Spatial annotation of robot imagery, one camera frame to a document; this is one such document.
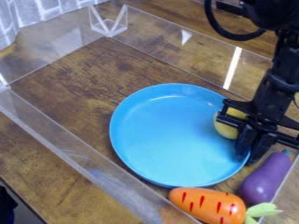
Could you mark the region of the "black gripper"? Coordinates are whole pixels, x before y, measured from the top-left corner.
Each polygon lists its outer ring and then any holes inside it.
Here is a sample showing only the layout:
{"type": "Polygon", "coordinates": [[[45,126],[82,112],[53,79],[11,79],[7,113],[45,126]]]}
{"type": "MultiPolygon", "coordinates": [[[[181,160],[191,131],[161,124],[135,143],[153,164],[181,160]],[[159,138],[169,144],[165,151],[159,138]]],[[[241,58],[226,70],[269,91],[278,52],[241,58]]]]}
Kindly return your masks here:
{"type": "Polygon", "coordinates": [[[299,91],[299,78],[296,83],[289,81],[289,78],[268,71],[252,101],[223,100],[217,121],[238,129],[237,157],[238,160],[249,157],[250,165],[258,162],[276,143],[299,149],[299,136],[293,137],[277,130],[278,126],[299,130],[299,122],[286,116],[296,92],[299,91]],[[248,119],[230,115],[229,108],[245,112],[248,119]]]}

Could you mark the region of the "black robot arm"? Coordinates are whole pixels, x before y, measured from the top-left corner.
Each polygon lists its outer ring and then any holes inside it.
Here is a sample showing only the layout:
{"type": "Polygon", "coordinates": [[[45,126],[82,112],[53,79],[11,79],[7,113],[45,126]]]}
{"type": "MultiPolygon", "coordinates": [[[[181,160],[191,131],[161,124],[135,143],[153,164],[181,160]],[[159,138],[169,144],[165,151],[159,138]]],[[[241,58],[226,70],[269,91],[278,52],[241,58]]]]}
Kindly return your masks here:
{"type": "Polygon", "coordinates": [[[242,15],[258,26],[248,34],[236,34],[222,28],[213,14],[211,0],[205,0],[205,11],[217,33],[237,41],[252,40],[265,32],[278,36],[274,65],[266,71],[252,101],[226,99],[217,121],[238,130],[236,150],[238,159],[253,165],[274,144],[299,150],[299,136],[278,130],[299,130],[299,122],[286,111],[299,93],[299,0],[240,0],[242,15]]]}

